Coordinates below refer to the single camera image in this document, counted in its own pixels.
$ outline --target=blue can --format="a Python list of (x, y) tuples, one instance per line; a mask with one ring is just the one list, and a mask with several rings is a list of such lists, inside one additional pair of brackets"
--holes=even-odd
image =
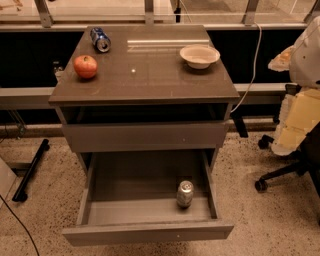
[(96, 27), (91, 29), (90, 36), (93, 45), (100, 51), (100, 52), (107, 52), (110, 50), (111, 41), (110, 38), (104, 33), (102, 28)]

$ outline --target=black cable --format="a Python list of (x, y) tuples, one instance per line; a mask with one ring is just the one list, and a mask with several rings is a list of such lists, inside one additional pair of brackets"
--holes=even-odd
[(6, 132), (6, 135), (1, 138), (0, 143), (2, 143), (9, 136), (9, 133), (8, 133), (8, 130), (7, 130), (7, 124), (4, 124), (4, 130)]
[(38, 251), (38, 248), (37, 248), (35, 242), (33, 241), (33, 238), (32, 238), (32, 236), (31, 236), (29, 230), (28, 230), (28, 229), (26, 228), (26, 226), (22, 223), (22, 221), (18, 218), (18, 216), (15, 215), (15, 213), (12, 211), (12, 209), (10, 208), (10, 206), (9, 206), (9, 205), (7, 204), (7, 202), (3, 199), (2, 195), (0, 195), (0, 198), (1, 198), (2, 202), (7, 206), (8, 210), (9, 210), (9, 211), (12, 213), (12, 215), (17, 219), (17, 221), (20, 222), (21, 226), (22, 226), (22, 227), (24, 228), (24, 230), (27, 232), (27, 234), (28, 234), (28, 236), (30, 237), (30, 240), (31, 240), (31, 242), (32, 242), (32, 244), (33, 244), (33, 246), (34, 246), (34, 249), (36, 250), (37, 256), (40, 256), (40, 253), (39, 253), (39, 251)]

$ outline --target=black stand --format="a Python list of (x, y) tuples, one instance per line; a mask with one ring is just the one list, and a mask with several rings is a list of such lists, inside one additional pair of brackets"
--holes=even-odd
[(16, 172), (21, 172), (21, 171), (27, 169), (26, 172), (25, 172), (25, 175), (23, 177), (23, 180), (21, 181), (16, 193), (14, 194), (14, 196), (12, 198), (12, 201), (14, 201), (14, 202), (24, 202), (24, 201), (27, 200), (28, 195), (25, 192), (25, 188), (26, 188), (26, 186), (28, 184), (29, 179), (32, 177), (32, 175), (34, 173), (34, 171), (36, 169), (36, 166), (37, 166), (39, 160), (41, 159), (41, 157), (43, 155), (43, 152), (45, 150), (49, 150), (50, 146), (48, 145), (48, 143), (49, 143), (49, 140), (47, 140), (47, 139), (44, 139), (42, 141), (37, 153), (35, 154), (32, 162), (31, 162), (31, 164), (25, 166), (25, 168), (14, 168), (14, 167), (12, 168), (11, 167), (12, 171), (14, 171), (15, 173)]

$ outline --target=can lid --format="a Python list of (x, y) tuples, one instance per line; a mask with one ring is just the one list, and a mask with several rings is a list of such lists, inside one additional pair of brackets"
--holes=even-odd
[(186, 193), (193, 191), (193, 185), (190, 181), (182, 181), (180, 183), (180, 187), (181, 187), (181, 190)]

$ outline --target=closed drawer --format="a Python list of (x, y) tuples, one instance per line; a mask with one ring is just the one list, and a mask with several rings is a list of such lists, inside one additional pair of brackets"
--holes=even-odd
[[(182, 180), (194, 187), (181, 209)], [(226, 239), (233, 225), (218, 218), (203, 150), (95, 153), (76, 227), (63, 230), (74, 246)]]
[(227, 124), (78, 124), (62, 130), (74, 152), (197, 149), (221, 147)]

